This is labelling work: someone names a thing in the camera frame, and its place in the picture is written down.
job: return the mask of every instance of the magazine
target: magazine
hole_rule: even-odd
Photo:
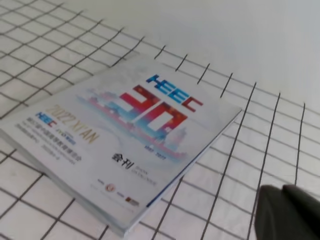
[[[5,118],[0,137],[123,237],[240,111],[140,55]]]

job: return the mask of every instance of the dark object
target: dark object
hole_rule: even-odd
[[[254,227],[258,240],[320,240],[320,202],[295,185],[262,186]]]

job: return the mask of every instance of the booklet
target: booklet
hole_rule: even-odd
[[[124,236],[240,111],[140,55],[5,118],[0,137]]]

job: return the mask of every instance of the grid pattern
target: grid pattern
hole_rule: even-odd
[[[320,113],[49,0],[0,0],[0,119],[143,53],[242,107],[129,239],[254,240],[261,185],[320,199]],[[119,239],[0,139],[0,240]]]

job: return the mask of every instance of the stack of booklets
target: stack of booklets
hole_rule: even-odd
[[[0,137],[124,236],[240,111],[140,55],[5,118]]]

